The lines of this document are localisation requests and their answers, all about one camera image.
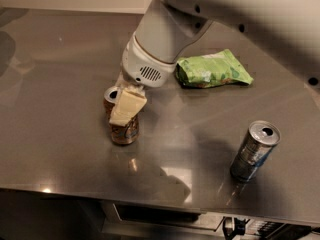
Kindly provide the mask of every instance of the gray table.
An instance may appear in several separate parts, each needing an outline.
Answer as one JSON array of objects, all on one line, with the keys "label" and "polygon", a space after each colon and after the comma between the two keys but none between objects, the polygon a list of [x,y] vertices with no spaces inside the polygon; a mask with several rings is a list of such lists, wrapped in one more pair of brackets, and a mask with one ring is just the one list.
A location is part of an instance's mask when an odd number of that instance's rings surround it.
[{"label": "gray table", "polygon": [[[110,140],[103,93],[141,16],[29,11],[0,28],[0,188],[320,224],[320,113],[304,84],[213,25],[184,55],[230,49],[255,81],[147,91],[140,137]],[[282,142],[247,185],[229,166],[248,125]]]}]

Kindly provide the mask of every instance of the speaker grille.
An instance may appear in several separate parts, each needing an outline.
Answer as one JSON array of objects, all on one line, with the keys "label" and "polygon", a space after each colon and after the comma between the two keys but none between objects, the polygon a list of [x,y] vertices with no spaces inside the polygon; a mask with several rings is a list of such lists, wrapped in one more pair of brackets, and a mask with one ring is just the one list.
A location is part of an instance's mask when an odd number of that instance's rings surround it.
[{"label": "speaker grille", "polygon": [[158,70],[150,67],[142,67],[140,68],[141,76],[150,80],[150,81],[157,81],[161,78],[161,74]]}]

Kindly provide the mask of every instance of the green snack bag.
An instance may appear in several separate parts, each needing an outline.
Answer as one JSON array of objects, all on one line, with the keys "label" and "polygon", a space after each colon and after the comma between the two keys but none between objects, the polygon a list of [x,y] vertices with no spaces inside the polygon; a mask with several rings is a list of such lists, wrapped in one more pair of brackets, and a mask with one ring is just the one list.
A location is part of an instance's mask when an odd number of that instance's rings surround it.
[{"label": "green snack bag", "polygon": [[176,77],[183,86],[209,88],[241,82],[250,85],[253,78],[230,50],[204,56],[180,58]]}]

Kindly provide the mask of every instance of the aluminum can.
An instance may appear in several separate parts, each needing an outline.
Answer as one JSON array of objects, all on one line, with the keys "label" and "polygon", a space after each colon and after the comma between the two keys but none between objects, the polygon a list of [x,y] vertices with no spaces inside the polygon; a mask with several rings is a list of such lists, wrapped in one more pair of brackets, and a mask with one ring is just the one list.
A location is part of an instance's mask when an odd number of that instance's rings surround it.
[{"label": "aluminum can", "polygon": [[241,182],[250,181],[279,142],[280,131],[274,125],[266,121],[253,122],[232,162],[231,175]]},{"label": "aluminum can", "polygon": [[128,145],[134,142],[139,136],[139,118],[134,116],[125,126],[118,126],[109,123],[111,112],[116,103],[117,94],[120,91],[119,87],[110,87],[104,93],[104,107],[107,115],[107,123],[111,132],[111,140],[119,145]]}]

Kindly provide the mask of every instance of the silver can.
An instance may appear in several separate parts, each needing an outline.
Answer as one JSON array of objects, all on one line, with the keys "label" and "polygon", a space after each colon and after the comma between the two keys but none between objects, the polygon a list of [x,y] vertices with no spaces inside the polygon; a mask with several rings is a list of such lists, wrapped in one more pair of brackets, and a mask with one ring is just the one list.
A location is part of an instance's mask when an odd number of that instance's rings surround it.
[{"label": "silver can", "polygon": [[280,131],[274,125],[253,122],[230,167],[231,175],[241,182],[250,181],[279,142]]},{"label": "silver can", "polygon": [[110,115],[115,106],[119,87],[111,87],[104,93],[104,107],[107,114],[107,123],[110,127],[111,140],[119,145],[128,145],[137,140],[139,136],[139,118],[134,116],[125,126],[118,126],[109,123]]}]

